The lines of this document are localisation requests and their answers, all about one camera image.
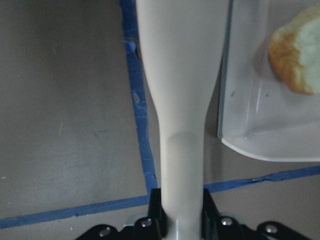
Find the blue tape line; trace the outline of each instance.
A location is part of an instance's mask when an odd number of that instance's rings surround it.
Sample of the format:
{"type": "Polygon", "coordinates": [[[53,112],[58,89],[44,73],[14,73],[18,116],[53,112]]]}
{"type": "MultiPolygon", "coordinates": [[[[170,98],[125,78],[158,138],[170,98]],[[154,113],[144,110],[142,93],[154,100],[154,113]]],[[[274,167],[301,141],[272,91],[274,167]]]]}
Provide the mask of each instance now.
{"type": "Polygon", "coordinates": [[[133,41],[123,41],[126,50],[126,59],[131,87],[133,111],[136,123],[142,169],[145,179],[147,195],[151,189],[158,188],[154,159],[149,146],[148,114],[143,81],[143,71],[140,60],[136,54],[137,45],[133,41]]]}
{"type": "Polygon", "coordinates": [[[299,179],[304,177],[311,177],[315,175],[320,175],[320,165],[291,170],[291,171],[277,172],[277,173],[273,173],[273,174],[259,177],[259,178],[217,182],[217,183],[204,185],[204,187],[209,189],[210,193],[217,193],[217,192],[237,189],[237,188],[241,188],[244,186],[249,186],[257,183],[281,182],[284,180],[293,180],[293,179],[299,179]]]}
{"type": "MultiPolygon", "coordinates": [[[[253,184],[264,182],[281,182],[286,180],[293,180],[305,177],[320,175],[320,165],[306,167],[286,172],[277,172],[267,176],[245,179],[245,180],[231,180],[225,182],[218,182],[204,185],[209,189],[210,193],[217,193],[227,191],[230,189],[237,189],[253,184]]],[[[37,213],[27,216],[20,216],[16,218],[0,219],[0,229],[18,227],[23,225],[38,224],[42,222],[66,219],[70,217],[84,216],[88,214],[97,214],[113,210],[120,210],[126,208],[133,208],[144,206],[149,203],[149,196],[138,196],[116,201],[109,201],[97,204],[90,204],[79,207],[72,207],[62,210],[37,213]]]]}
{"type": "Polygon", "coordinates": [[[136,3],[134,0],[120,0],[122,9],[123,41],[130,80],[133,111],[136,123],[142,169],[147,195],[151,189],[158,188],[154,159],[149,146],[148,111],[143,79],[142,64],[137,56],[137,42],[139,42],[136,3]]]}
{"type": "Polygon", "coordinates": [[[97,214],[113,210],[127,209],[147,205],[148,196],[138,196],[116,201],[90,204],[85,206],[72,207],[50,212],[37,213],[15,218],[0,219],[0,229],[18,227],[23,225],[38,224],[42,222],[66,219],[71,217],[97,214]]]}
{"type": "Polygon", "coordinates": [[[139,41],[135,0],[120,0],[122,9],[122,28],[125,39],[139,41]]]}

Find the bread crust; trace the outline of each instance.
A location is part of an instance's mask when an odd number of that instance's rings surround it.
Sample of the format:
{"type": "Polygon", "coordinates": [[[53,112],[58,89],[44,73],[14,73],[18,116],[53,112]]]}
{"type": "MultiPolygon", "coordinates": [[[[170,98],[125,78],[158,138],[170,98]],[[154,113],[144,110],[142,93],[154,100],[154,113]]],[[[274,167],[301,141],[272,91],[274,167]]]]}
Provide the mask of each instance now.
{"type": "Polygon", "coordinates": [[[284,32],[281,27],[272,35],[268,49],[270,63],[292,92],[312,95],[306,84],[304,66],[299,63],[300,51],[294,45],[297,33],[284,32]]]}

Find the white plate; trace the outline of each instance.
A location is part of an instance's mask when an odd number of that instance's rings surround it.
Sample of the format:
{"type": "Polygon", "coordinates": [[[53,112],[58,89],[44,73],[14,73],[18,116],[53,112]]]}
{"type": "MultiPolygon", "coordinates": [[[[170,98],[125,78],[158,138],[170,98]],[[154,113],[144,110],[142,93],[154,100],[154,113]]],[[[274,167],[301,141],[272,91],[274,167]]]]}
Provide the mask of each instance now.
{"type": "Polygon", "coordinates": [[[233,2],[219,136],[251,158],[320,161],[320,94],[292,93],[268,60],[272,33],[319,0],[233,2]]]}

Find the gray floor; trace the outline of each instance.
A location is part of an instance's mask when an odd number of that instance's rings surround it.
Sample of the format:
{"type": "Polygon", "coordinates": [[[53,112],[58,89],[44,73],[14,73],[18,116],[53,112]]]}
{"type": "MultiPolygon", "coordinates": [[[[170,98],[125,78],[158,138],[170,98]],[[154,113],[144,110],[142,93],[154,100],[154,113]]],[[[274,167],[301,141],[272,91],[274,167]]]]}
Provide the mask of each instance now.
{"type": "MultiPolygon", "coordinates": [[[[0,2],[0,219],[146,195],[121,21],[116,0],[0,2]]],[[[206,184],[319,164],[258,161],[221,144],[218,92],[206,121],[206,184]]],[[[158,122],[147,88],[146,95],[160,183],[158,122]]],[[[320,239],[319,187],[317,175],[212,196],[252,228],[276,220],[320,239]]],[[[72,240],[100,223],[120,229],[146,209],[5,228],[0,236],[72,240]]]]}

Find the bread roll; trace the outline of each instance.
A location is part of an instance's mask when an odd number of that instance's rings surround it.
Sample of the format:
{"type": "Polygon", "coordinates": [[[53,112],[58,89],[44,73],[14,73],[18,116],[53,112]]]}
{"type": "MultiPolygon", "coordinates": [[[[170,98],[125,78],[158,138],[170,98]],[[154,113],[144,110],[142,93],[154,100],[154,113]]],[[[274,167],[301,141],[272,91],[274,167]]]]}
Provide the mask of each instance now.
{"type": "Polygon", "coordinates": [[[269,45],[275,72],[294,93],[320,93],[320,4],[278,28],[269,45]]]}

